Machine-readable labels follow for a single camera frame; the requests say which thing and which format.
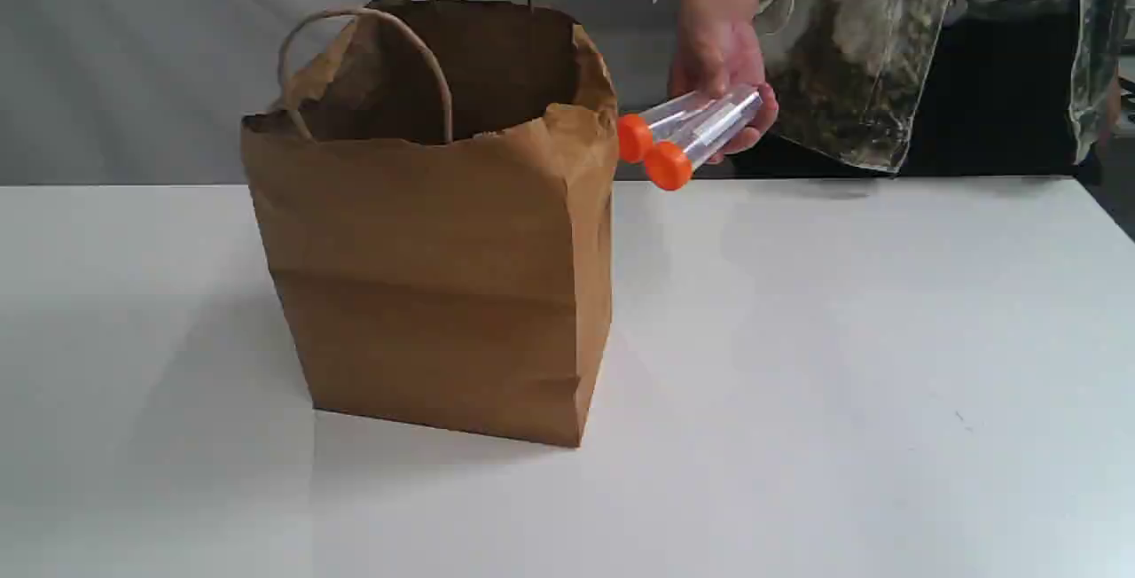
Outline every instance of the plastic tube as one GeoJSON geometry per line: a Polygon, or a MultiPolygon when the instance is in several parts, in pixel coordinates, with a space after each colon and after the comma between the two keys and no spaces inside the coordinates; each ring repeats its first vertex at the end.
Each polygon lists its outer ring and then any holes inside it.
{"type": "Polygon", "coordinates": [[[689,183],[703,164],[749,125],[760,110],[760,93],[749,85],[731,87],[725,97],[692,117],[646,156],[646,173],[656,186],[675,191],[689,183]]]}
{"type": "Polygon", "coordinates": [[[628,164],[642,161],[650,149],[701,114],[713,98],[692,92],[673,98],[649,110],[619,118],[619,157],[628,164]]]}

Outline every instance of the orange cap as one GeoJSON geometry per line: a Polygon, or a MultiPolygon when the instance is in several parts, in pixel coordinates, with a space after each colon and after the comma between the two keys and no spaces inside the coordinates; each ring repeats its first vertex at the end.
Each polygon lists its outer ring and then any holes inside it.
{"type": "Polygon", "coordinates": [[[646,156],[646,174],[659,189],[675,191],[693,177],[693,165],[673,142],[659,142],[646,156]]]}
{"type": "Polygon", "coordinates": [[[654,135],[646,119],[639,115],[623,115],[619,118],[619,157],[628,164],[637,164],[646,159],[654,135]]]}

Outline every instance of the camouflage pattern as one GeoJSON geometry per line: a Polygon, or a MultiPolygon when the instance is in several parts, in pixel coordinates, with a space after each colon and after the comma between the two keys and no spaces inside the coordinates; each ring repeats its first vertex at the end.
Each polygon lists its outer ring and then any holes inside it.
{"type": "MultiPolygon", "coordinates": [[[[1069,0],[966,3],[978,17],[1015,17],[1069,0]],[[1010,2],[1017,8],[1009,8],[1010,2]]],[[[950,6],[951,0],[797,0],[787,27],[763,37],[770,82],[781,104],[775,132],[852,166],[899,170],[950,6]]],[[[1127,9],[1126,0],[1070,6],[1079,9],[1082,20],[1068,109],[1078,161],[1102,126],[1127,9]]]]}

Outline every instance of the white table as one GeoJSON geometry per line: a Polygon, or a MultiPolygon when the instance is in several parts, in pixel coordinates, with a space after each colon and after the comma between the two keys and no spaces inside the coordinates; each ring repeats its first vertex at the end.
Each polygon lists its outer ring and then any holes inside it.
{"type": "Polygon", "coordinates": [[[1135,575],[1071,182],[620,185],[580,451],[313,413],[243,187],[0,191],[0,576],[1135,575]]]}

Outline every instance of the brown paper bag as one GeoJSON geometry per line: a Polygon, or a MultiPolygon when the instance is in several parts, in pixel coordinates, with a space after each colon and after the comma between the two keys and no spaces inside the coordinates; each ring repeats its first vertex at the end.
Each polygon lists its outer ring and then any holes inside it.
{"type": "Polygon", "coordinates": [[[241,150],[319,409],[575,446],[611,322],[616,101],[582,27],[504,2],[305,19],[241,150]],[[304,25],[356,16],[287,78],[304,25]]]}

